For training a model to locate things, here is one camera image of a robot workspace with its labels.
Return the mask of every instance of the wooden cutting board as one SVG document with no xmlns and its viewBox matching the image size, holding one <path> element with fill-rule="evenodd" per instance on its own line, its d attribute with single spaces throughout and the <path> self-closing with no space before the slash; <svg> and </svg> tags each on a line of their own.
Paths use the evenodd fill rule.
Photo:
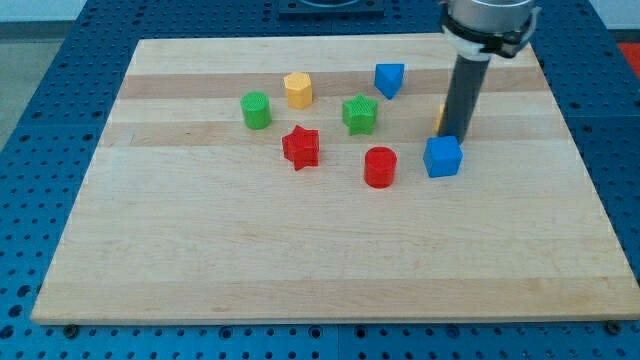
<svg viewBox="0 0 640 360">
<path fill-rule="evenodd" d="M 462 169 L 422 154 L 455 53 L 440 35 L 144 40 L 138 44 L 32 317 L 42 324 L 627 319 L 640 291 L 531 48 L 496 58 Z M 396 98 L 379 62 L 407 67 Z M 282 78 L 311 74 L 287 107 Z M 239 98 L 271 97 L 244 126 Z M 372 136 L 341 104 L 380 100 Z M 299 172 L 281 138 L 320 131 Z M 365 152 L 398 155 L 385 190 Z"/>
</svg>

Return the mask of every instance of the orange block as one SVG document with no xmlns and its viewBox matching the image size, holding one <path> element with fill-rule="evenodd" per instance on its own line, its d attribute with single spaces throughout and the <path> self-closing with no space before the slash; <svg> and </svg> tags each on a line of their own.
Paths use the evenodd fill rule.
<svg viewBox="0 0 640 360">
<path fill-rule="evenodd" d="M 304 109 L 313 102 L 311 77 L 307 73 L 294 72 L 284 77 L 287 103 L 295 109 Z"/>
</svg>

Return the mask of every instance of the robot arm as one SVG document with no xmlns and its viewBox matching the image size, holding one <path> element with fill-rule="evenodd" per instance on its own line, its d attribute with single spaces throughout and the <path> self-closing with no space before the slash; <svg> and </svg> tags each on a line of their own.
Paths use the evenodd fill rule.
<svg viewBox="0 0 640 360">
<path fill-rule="evenodd" d="M 464 140 L 493 54 L 513 58 L 535 31 L 540 8 L 535 0 L 448 0 L 442 31 L 458 58 L 449 85 L 438 136 Z"/>
</svg>

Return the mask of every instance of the blue cube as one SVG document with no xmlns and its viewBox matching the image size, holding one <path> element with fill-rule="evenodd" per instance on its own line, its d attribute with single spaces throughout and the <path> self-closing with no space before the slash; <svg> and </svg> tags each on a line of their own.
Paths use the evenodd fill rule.
<svg viewBox="0 0 640 360">
<path fill-rule="evenodd" d="M 457 174 L 462 161 L 462 149 L 458 139 L 455 136 L 427 139 L 423 160 L 429 177 Z"/>
<path fill-rule="evenodd" d="M 404 64 L 377 64 L 375 86 L 391 100 L 402 87 Z"/>
</svg>

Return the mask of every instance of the blue pegboard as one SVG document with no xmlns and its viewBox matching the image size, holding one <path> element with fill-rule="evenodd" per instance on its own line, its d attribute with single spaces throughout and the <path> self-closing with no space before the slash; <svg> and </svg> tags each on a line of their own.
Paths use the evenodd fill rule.
<svg viewBox="0 0 640 360">
<path fill-rule="evenodd" d="M 141 38 L 439 31 L 438 0 L 278 20 L 275 1 L 89 0 L 0 155 L 0 359 L 640 359 L 640 323 L 61 327 L 29 320 Z M 640 88 L 586 0 L 539 0 L 534 49 L 636 276 Z"/>
</svg>

